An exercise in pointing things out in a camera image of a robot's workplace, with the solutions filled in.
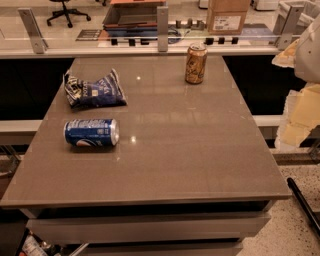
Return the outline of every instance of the table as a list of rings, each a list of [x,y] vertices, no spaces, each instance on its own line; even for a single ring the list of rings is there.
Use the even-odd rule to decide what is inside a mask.
[[[186,56],[76,58],[95,81],[115,68],[128,106],[72,110],[58,91],[0,205],[51,243],[103,243],[117,255],[235,255],[291,193],[221,56],[204,82]],[[76,148],[73,119],[114,118],[115,147]]]

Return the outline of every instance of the floor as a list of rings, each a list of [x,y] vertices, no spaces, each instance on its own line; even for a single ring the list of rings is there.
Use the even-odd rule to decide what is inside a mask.
[[[61,37],[79,34],[84,28],[101,28],[101,22],[105,16],[106,8],[95,0],[73,0],[69,6],[77,7],[79,10],[90,13],[92,21],[81,21],[80,17],[74,17],[74,28],[67,28],[64,18],[55,21],[51,28],[46,26],[46,18],[51,14],[51,10],[58,5],[45,0],[1,0],[0,2],[0,29],[6,37],[10,32],[6,29],[6,23],[16,20],[13,24],[21,25],[18,15],[15,13],[17,7],[35,7],[36,17],[39,17],[39,25],[45,29],[46,33],[56,33],[60,31]],[[275,21],[274,12],[255,12],[250,10],[247,20],[263,21],[270,28]],[[0,173],[8,166],[5,159],[0,161]],[[313,210],[320,210],[320,166],[319,165],[281,165],[279,170],[283,177],[294,178],[305,198]],[[0,196],[3,194],[8,178],[0,177]],[[278,201],[271,208],[272,219],[253,238],[246,238],[243,241],[244,249],[238,256],[309,256],[320,255],[319,237],[309,225],[309,221],[297,200],[292,197],[285,201]]]

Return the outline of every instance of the black chair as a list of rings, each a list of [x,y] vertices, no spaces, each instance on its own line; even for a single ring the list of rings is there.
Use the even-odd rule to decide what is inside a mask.
[[[47,24],[48,26],[51,26],[51,20],[53,19],[56,19],[62,15],[65,15],[67,20],[68,20],[68,27],[69,28],[72,28],[73,25],[71,23],[71,20],[70,20],[70,17],[69,17],[69,14],[74,14],[74,15],[83,15],[83,16],[86,16],[87,17],[87,21],[90,21],[91,20],[91,17],[86,14],[86,13],[82,13],[82,12],[79,12],[77,9],[67,9],[66,5],[65,5],[65,2],[69,2],[69,0],[50,0],[51,2],[61,2],[62,3],[62,7],[63,7],[63,10],[61,11],[54,11],[52,12],[52,17],[50,19],[47,19]]]
[[[107,5],[106,2],[107,2],[107,0],[103,0],[103,1],[102,1],[102,5],[103,5],[103,6],[106,6],[106,5]]]

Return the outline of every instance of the table top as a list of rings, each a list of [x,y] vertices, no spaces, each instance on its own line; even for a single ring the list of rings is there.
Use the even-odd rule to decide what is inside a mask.
[[[72,110],[61,87],[3,199],[3,207],[277,200],[291,194],[221,56],[204,81],[184,81],[186,56],[77,58],[95,81],[115,68],[128,106]],[[74,147],[73,119],[114,118],[115,147]]]

